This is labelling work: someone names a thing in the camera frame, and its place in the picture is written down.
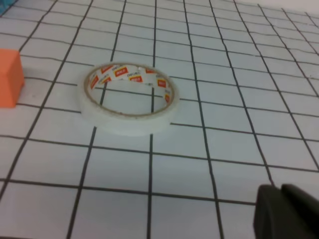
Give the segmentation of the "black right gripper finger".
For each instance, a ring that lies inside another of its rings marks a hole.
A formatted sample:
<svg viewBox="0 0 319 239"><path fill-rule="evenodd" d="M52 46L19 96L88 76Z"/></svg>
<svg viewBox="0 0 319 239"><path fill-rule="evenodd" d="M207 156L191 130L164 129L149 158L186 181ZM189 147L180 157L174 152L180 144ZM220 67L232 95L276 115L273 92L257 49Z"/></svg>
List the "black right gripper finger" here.
<svg viewBox="0 0 319 239"><path fill-rule="evenodd" d="M293 184L261 185L253 228L257 239L317 239L319 201Z"/></svg>

